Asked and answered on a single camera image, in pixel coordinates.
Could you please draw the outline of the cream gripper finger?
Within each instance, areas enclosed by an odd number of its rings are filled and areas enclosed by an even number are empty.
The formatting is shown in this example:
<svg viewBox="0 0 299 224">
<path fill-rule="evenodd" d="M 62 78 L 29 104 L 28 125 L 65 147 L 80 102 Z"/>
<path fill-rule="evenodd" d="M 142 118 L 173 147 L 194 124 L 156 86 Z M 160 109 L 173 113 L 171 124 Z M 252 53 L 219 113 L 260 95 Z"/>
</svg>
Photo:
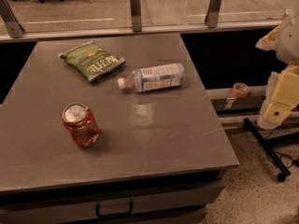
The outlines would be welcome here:
<svg viewBox="0 0 299 224">
<path fill-rule="evenodd" d="M 288 65 L 282 72 L 272 72 L 268 78 L 258 126 L 274 130 L 299 105 L 299 67 Z"/>
<path fill-rule="evenodd" d="M 257 49 L 262 49 L 266 51 L 275 50 L 278 42 L 278 31 L 279 27 L 277 26 L 276 28 L 271 30 L 267 35 L 260 38 L 256 43 L 255 47 Z"/>
</svg>

